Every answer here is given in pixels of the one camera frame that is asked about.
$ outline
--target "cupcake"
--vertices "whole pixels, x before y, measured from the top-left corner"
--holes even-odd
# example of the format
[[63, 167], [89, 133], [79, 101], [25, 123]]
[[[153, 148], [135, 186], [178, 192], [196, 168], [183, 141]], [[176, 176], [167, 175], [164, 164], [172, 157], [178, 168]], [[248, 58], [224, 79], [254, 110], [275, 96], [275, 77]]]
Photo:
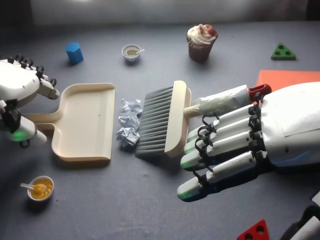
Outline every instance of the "cupcake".
[[217, 31], [209, 24], [190, 28], [186, 34], [190, 58], [198, 63], [206, 61], [217, 37]]

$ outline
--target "robotic hand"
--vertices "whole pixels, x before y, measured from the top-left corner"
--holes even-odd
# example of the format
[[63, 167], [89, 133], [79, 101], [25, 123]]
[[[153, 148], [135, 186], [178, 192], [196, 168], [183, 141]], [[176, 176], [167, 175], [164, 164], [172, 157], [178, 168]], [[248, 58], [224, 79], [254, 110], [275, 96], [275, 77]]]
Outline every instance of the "robotic hand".
[[25, 148], [30, 140], [45, 143], [46, 136], [36, 125], [23, 117], [19, 107], [29, 103], [39, 93], [49, 99], [57, 99], [55, 78], [48, 81], [43, 66], [34, 67], [31, 59], [17, 55], [14, 59], [0, 60], [0, 130], [4, 135]]
[[[320, 82], [288, 86], [190, 132], [181, 167], [194, 178], [177, 189], [192, 202], [281, 168], [320, 163]], [[204, 175], [196, 171], [207, 168]]]

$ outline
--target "beige dustpan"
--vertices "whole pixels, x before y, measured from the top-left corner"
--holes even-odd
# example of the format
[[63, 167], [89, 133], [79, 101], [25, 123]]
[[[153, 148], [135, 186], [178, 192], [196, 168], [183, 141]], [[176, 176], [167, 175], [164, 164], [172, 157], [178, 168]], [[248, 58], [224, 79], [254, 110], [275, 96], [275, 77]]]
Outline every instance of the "beige dustpan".
[[54, 130], [52, 150], [65, 161], [110, 160], [115, 108], [111, 83], [75, 84], [66, 88], [59, 109], [26, 114], [41, 130]]

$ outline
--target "crumpled paper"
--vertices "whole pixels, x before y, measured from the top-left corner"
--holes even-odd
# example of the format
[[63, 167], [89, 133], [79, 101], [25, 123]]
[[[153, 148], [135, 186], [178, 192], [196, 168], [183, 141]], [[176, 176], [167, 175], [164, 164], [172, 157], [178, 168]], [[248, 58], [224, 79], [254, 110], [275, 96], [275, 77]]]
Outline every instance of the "crumpled paper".
[[133, 127], [121, 127], [115, 134], [117, 142], [123, 147], [136, 145], [140, 138], [139, 133]]
[[121, 99], [121, 108], [125, 112], [135, 112], [137, 115], [142, 113], [142, 107], [140, 106], [140, 100], [135, 99], [133, 101], [127, 101], [125, 98]]
[[118, 117], [118, 122], [124, 128], [134, 128], [135, 130], [138, 130], [140, 125], [137, 113], [133, 111], [121, 113]]

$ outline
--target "red handle end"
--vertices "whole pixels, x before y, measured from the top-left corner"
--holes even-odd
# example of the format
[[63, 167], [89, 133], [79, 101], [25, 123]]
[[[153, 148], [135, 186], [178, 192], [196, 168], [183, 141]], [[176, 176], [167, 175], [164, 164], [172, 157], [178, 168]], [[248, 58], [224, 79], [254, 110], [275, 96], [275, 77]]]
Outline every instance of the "red handle end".
[[249, 93], [249, 97], [250, 97], [251, 102], [255, 101], [254, 98], [257, 93], [262, 93], [263, 95], [267, 95], [271, 92], [272, 92], [272, 89], [268, 84], [263, 84], [263, 85], [255, 86], [255, 87], [248, 89], [248, 93]]

